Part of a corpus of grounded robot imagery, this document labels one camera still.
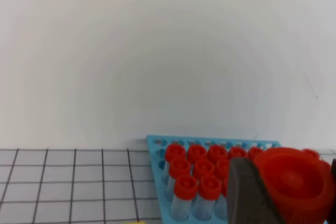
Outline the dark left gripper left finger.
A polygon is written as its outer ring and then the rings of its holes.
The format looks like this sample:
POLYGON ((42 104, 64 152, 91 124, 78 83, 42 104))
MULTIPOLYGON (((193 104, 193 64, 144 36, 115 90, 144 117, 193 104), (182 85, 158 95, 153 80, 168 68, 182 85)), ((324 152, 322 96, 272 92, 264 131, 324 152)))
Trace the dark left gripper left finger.
POLYGON ((262 179, 252 160, 232 158, 227 184, 228 223, 290 223, 280 204, 279 188, 262 179))

